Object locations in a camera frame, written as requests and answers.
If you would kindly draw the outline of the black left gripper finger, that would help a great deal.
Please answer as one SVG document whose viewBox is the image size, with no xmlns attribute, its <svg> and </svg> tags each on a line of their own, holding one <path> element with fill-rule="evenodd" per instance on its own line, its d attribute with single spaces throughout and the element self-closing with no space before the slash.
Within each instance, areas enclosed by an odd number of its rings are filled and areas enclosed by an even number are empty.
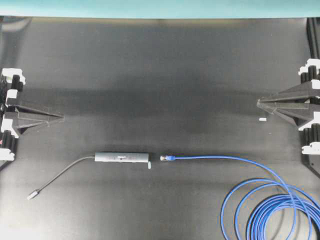
<svg viewBox="0 0 320 240">
<path fill-rule="evenodd" d="M 20 98 L 8 98 L 5 102 L 7 107 L 15 107 L 18 110 L 33 114 L 41 114 L 46 116 L 53 116 L 58 118 L 63 118 L 64 115 L 53 110 L 51 107 L 45 106 L 39 102 L 31 102 L 28 100 L 23 100 Z"/>
<path fill-rule="evenodd" d="M 4 131 L 13 136 L 21 136 L 29 129 L 48 127 L 64 121 L 63 115 L 50 115 L 29 112 L 6 112 L 4 114 Z"/>
</svg>

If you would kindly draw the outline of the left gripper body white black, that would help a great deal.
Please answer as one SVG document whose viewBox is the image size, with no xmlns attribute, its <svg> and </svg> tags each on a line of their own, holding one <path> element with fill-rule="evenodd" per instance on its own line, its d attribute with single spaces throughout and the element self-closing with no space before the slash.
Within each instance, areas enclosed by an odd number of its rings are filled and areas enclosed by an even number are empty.
<svg viewBox="0 0 320 240">
<path fill-rule="evenodd" d="M 18 124 L 19 93 L 26 84 L 20 68 L 3 68 L 0 73 L 0 159 L 13 161 L 20 137 Z"/>
</svg>

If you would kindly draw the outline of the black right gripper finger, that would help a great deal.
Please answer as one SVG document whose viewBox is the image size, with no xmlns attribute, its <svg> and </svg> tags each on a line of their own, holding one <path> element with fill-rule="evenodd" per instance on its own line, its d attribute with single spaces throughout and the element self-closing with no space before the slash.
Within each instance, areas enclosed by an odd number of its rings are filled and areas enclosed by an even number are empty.
<svg viewBox="0 0 320 240">
<path fill-rule="evenodd" d="M 318 79 L 312 79 L 284 91 L 262 97 L 257 100 L 257 105 L 276 102 L 319 104 L 320 81 Z"/>
<path fill-rule="evenodd" d="M 320 105 L 297 102 L 265 102 L 258 108 L 295 125 L 299 131 L 320 123 Z"/>
</svg>

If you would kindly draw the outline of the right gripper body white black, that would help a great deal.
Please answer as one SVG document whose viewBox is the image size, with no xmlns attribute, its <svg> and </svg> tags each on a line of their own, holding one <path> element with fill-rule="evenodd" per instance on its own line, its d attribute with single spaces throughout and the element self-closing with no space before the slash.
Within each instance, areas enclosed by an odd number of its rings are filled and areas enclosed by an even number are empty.
<svg viewBox="0 0 320 240">
<path fill-rule="evenodd" d="M 309 117 L 298 127 L 304 134 L 302 153 L 320 154 L 320 60 L 310 58 L 299 69 L 302 89 L 307 93 L 303 98 Z"/>
</svg>

